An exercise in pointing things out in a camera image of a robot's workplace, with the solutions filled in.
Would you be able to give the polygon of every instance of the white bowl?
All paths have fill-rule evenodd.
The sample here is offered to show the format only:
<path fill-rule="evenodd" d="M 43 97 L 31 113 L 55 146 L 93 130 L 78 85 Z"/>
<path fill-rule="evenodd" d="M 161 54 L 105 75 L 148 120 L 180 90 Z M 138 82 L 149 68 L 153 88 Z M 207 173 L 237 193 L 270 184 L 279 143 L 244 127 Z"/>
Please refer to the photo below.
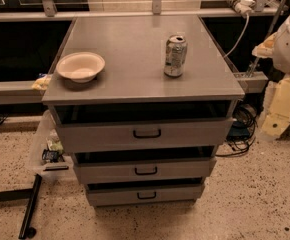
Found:
<path fill-rule="evenodd" d="M 86 83 L 105 67 L 104 59 L 91 52 L 72 53 L 63 57 L 56 65 L 57 72 L 76 83 Z"/>

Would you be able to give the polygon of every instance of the silver can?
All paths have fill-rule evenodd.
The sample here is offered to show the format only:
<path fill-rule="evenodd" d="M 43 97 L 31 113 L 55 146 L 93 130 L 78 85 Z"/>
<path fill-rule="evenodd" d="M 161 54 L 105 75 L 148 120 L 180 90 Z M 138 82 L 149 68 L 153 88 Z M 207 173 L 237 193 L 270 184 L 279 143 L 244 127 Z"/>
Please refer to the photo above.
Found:
<path fill-rule="evenodd" d="M 166 42 L 166 59 L 164 73 L 179 77 L 183 74 L 187 53 L 187 42 L 184 36 L 172 35 Z"/>

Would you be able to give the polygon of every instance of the drawer handle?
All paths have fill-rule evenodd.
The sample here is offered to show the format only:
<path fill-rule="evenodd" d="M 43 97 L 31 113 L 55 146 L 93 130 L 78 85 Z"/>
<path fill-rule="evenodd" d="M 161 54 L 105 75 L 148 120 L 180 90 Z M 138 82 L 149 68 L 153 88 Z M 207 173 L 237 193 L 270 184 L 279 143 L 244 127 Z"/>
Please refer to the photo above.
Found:
<path fill-rule="evenodd" d="M 152 196 L 146 196 L 146 197 L 141 197 L 141 195 L 137 192 L 137 198 L 140 199 L 140 200 L 154 199 L 154 198 L 156 198 L 156 191 L 153 193 Z"/>
<path fill-rule="evenodd" d="M 156 135 L 137 135 L 137 132 L 134 130 L 133 131 L 133 136 L 136 139 L 151 139 L 151 138 L 158 138 L 162 135 L 161 129 L 158 129 L 158 132 Z"/>
<path fill-rule="evenodd" d="M 157 166 L 155 166 L 154 171 L 153 172 L 138 172 L 137 168 L 135 168 L 135 174 L 136 175 L 154 175 L 157 173 Z"/>

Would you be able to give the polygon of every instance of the caster wheel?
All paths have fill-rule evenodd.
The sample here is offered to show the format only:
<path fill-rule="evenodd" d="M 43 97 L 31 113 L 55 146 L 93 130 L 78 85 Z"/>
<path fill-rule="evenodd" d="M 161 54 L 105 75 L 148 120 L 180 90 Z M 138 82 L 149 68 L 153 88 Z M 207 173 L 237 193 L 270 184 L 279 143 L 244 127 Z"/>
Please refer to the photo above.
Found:
<path fill-rule="evenodd" d="M 28 228 L 26 232 L 26 236 L 31 239 L 36 235 L 36 229 L 35 228 Z"/>

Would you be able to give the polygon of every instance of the concrete floor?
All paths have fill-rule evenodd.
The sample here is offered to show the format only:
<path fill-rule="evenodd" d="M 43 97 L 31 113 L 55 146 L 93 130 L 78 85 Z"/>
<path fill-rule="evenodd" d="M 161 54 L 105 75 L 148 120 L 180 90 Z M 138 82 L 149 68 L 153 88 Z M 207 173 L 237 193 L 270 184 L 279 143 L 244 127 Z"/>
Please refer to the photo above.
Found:
<path fill-rule="evenodd" d="M 32 186 L 26 164 L 40 119 L 13 117 L 0 127 L 0 191 Z M 18 239 L 26 204 L 0 204 L 0 240 Z M 195 203 L 94 209 L 75 180 L 43 177 L 31 225 L 42 240 L 290 239 L 290 133 L 257 140 L 245 156 L 218 158 Z"/>

